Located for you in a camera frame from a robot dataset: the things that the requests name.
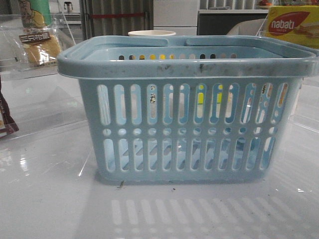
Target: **basket handle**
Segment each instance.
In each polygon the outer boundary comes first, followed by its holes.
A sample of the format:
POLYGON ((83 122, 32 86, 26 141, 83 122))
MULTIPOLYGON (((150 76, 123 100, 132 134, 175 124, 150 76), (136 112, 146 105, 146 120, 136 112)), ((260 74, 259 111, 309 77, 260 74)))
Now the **basket handle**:
POLYGON ((256 40, 263 39, 265 41, 262 46, 264 49, 269 49, 270 44, 273 44, 272 47, 278 45, 291 47, 297 50, 304 52, 311 52, 319 57, 319 50, 302 45, 293 44, 287 41, 277 40, 269 37, 259 37, 259 36, 202 36, 202 37, 191 37, 188 38, 185 43, 187 46, 228 46, 228 45, 237 45, 237 46, 256 46, 256 40))
POLYGON ((101 46, 104 46, 104 48, 143 46, 165 47, 168 46, 168 40, 165 38, 138 36, 96 36, 64 50, 60 53, 60 56, 71 59, 82 59, 90 54, 92 49, 101 46))

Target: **nabati logo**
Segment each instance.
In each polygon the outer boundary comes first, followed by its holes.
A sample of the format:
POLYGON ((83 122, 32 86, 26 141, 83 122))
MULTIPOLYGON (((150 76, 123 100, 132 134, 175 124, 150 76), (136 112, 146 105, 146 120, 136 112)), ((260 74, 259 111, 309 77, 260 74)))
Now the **nabati logo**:
POLYGON ((306 11, 295 11, 279 15, 269 22, 268 32, 275 36, 287 34, 299 26, 309 13, 306 11))
POLYGON ((291 29, 293 30, 295 28, 295 22, 292 20, 289 21, 272 21, 271 28, 276 29, 291 29))

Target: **food packaging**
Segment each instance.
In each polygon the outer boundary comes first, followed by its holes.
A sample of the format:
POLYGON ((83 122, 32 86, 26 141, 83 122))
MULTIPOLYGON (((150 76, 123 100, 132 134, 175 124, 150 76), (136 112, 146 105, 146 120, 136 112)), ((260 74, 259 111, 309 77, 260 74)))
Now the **food packaging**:
POLYGON ((319 48, 319 6, 273 6, 265 36, 319 48))
POLYGON ((52 23, 47 0, 19 0, 24 34, 19 36, 27 54, 28 61, 34 66, 55 65, 56 56, 61 52, 58 38, 52 23))
POLYGON ((8 134, 18 131, 19 128, 10 116, 10 110, 7 102, 1 93, 1 78, 0 78, 0 138, 8 134))

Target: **shelf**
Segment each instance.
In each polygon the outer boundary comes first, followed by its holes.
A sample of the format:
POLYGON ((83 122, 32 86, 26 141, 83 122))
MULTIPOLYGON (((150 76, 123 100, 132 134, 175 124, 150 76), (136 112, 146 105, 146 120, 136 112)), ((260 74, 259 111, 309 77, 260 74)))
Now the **shelf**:
POLYGON ((198 11, 198 14, 256 14, 256 13, 268 13, 268 10, 264 9, 235 9, 235 10, 209 10, 201 9, 198 11))

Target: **light blue basket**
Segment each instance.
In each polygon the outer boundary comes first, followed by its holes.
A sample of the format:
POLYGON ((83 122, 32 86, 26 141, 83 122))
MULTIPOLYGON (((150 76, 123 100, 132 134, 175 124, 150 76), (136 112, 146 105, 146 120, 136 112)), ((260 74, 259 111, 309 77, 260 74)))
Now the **light blue basket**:
POLYGON ((318 56, 264 37, 100 36, 58 70, 79 79, 106 179, 236 182, 266 173, 318 56))

